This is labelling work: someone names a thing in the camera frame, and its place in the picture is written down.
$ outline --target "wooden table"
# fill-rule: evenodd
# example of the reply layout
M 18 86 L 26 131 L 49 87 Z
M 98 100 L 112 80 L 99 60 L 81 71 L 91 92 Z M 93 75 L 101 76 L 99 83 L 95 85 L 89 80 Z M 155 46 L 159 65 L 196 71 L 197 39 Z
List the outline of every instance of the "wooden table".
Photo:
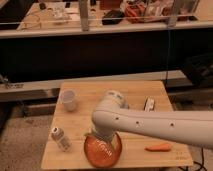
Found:
M 72 89 L 77 94 L 78 108 L 67 112 L 58 101 L 52 121 L 52 126 L 61 127 L 70 138 L 70 152 L 61 152 L 57 144 L 48 137 L 42 160 L 42 169 L 90 169 L 83 144 L 84 134 L 91 130 L 91 113 L 107 90 L 118 90 L 125 97 L 131 109 L 143 110 L 147 97 L 156 101 L 155 110 L 172 111 L 167 93 L 160 81 L 93 81 L 67 82 L 61 86 L 61 91 Z M 120 133 L 123 151 L 114 168 L 141 167 L 174 167 L 190 166 L 192 158 L 188 147 L 171 142 L 170 152 L 148 152 L 145 146 L 159 144 L 164 140 L 154 139 L 130 133 Z
M 213 21 L 213 2 L 212 0 L 200 0 L 195 17 L 198 21 Z

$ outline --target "white bottle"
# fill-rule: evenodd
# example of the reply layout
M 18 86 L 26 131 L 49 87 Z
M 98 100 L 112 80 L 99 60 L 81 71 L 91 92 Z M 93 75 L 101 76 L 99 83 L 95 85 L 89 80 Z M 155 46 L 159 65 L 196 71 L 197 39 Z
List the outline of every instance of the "white bottle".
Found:
M 58 144 L 58 147 L 62 151 L 68 151 L 70 148 L 70 141 L 67 136 L 65 136 L 64 131 L 61 128 L 53 127 L 51 131 L 52 139 Z

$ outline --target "floor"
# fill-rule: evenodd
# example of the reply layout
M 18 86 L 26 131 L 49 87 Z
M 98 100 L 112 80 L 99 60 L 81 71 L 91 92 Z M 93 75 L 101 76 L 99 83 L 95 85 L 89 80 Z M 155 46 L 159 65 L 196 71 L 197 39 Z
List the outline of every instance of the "floor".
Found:
M 176 110 L 212 110 L 211 102 L 174 103 Z M 40 165 L 47 140 L 52 115 L 20 117 L 17 108 L 8 120 L 0 137 L 0 171 L 41 171 Z M 193 159 L 201 161 L 200 148 L 190 147 Z M 213 153 L 204 150 L 205 167 L 213 170 Z M 162 169 L 131 169 L 156 171 Z M 166 171 L 178 171 L 179 168 L 164 168 Z

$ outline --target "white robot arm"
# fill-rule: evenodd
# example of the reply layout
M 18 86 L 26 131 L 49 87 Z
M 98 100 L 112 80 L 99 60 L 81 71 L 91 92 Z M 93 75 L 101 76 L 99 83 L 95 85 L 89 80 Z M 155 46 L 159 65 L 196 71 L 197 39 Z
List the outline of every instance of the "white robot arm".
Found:
M 121 93 L 108 91 L 92 114 L 92 133 L 105 141 L 121 131 L 213 149 L 213 112 L 144 112 L 125 105 Z

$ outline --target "paper cup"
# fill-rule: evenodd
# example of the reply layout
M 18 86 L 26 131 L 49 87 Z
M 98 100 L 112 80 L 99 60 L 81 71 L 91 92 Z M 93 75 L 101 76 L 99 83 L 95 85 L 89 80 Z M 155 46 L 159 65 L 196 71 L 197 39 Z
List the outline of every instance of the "paper cup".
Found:
M 60 101 L 69 112 L 77 107 L 76 95 L 73 90 L 65 90 L 60 94 Z

